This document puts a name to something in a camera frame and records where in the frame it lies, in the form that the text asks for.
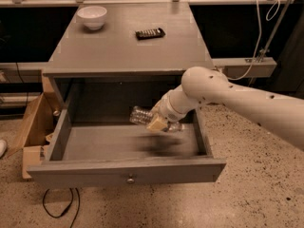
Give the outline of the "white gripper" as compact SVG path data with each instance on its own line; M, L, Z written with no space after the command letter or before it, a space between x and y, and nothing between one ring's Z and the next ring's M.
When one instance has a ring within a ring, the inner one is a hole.
M163 131L167 126L168 122L175 123L183 119L186 114L179 113L176 111L170 103L169 95L165 94L161 99L153 106L153 114L155 115L151 122L146 126L149 131Z

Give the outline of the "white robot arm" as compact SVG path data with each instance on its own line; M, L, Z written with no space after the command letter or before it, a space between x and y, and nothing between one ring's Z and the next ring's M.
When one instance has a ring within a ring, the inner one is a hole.
M209 103L224 105L291 145L304 150L304 101L228 81L218 71L195 66L181 84L164 94L152 108L151 131L162 131L186 114Z

